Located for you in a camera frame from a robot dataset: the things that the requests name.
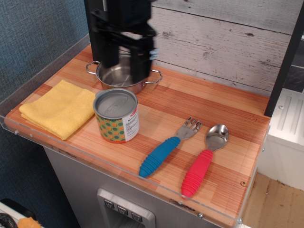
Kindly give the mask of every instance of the metal fork tines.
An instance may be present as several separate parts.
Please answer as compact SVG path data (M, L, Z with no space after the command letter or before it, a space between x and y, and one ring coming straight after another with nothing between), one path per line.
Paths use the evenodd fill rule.
M189 117L184 125L177 131L176 136L179 137L180 140L188 139L198 132L202 124L201 121L196 121L196 119Z

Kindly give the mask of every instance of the stainless steel pot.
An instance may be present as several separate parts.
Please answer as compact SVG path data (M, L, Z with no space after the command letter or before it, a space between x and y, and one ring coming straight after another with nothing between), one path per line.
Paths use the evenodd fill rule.
M130 58L131 56L128 54L122 54L119 56L119 64L110 68L105 68L102 63L93 61L92 63L86 65L86 71L97 76L104 90L124 88L132 91L135 94L142 91L146 84L156 84L162 80L162 73L159 70L151 70L152 72L159 73L160 78L157 81L148 82L144 79L142 81L133 83L130 77ZM89 71L88 67L92 64L98 64L96 72Z

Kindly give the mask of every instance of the silver can lid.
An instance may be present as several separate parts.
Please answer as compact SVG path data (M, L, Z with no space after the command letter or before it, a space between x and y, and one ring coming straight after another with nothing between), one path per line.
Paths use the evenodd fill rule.
M94 111L105 119L121 119L131 115L138 104L134 93L126 89L109 89L96 94Z

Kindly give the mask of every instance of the red handle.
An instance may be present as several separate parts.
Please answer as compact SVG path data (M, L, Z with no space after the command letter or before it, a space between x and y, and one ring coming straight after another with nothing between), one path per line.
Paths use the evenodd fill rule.
M213 152L209 149L205 149L199 154L184 178L181 186L182 195L191 197L199 189L212 161L212 157Z

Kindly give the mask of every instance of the wooden floor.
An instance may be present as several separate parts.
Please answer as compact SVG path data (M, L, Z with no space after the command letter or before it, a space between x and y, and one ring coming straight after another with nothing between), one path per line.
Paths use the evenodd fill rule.
M244 213L251 228L304 228L304 191L257 173Z

